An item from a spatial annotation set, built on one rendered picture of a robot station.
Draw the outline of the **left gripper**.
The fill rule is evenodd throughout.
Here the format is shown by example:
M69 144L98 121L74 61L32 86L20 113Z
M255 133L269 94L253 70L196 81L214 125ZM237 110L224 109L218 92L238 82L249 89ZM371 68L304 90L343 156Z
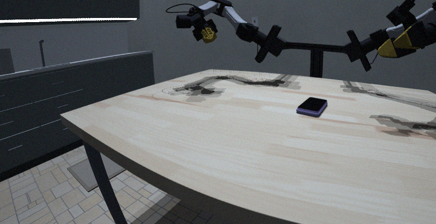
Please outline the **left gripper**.
M400 58L436 42L435 28L430 24L424 25L422 21L415 22L404 31L397 39L386 40L379 47L378 54L384 58Z

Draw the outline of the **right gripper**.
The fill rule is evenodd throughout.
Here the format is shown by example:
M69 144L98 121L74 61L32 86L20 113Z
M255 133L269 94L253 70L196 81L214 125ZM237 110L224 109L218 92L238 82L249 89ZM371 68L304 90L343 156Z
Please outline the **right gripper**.
M216 33L218 30L213 20L209 19L204 24L196 27L192 32L197 41L203 39L205 43L211 43L217 38Z

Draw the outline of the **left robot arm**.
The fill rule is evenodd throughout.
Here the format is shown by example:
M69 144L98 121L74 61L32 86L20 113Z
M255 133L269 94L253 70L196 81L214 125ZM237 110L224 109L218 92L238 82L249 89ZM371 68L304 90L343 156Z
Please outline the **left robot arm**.
M404 29L408 28L415 22L422 21L424 25L430 24L436 30L436 1L432 3L432 8L428 9L416 18L409 11L415 5L414 1L415 0L408 0L401 8L399 6L396 6L392 11L388 13L386 17L394 24L395 27L390 27L388 29L385 28L383 30L380 29L374 33L369 34L370 37L361 42L359 42L354 31L351 30L370 69L371 65L366 57L366 54L375 49L378 50L379 47L390 38L395 37L395 39L397 39L404 32Z

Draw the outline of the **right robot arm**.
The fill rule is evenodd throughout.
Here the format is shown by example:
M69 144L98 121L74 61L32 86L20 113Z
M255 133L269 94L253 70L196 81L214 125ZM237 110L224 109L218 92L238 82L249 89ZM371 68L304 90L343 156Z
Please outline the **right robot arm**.
M218 7L218 3L220 3L220 7ZM260 45L260 50L255 57L255 60L259 56L262 48L264 47L267 39L269 38L272 30L276 25L273 25L268 36L258 31L259 27L250 24L243 19L234 11L232 3L227 0L210 0L208 3L199 6L196 9L194 6L189 10L190 14L187 15L177 15L176 17L176 26L177 28L191 28L199 27L201 24L204 24L206 20L204 17L210 13L214 13L221 17L225 17L236 30L236 35L247 42L255 42Z

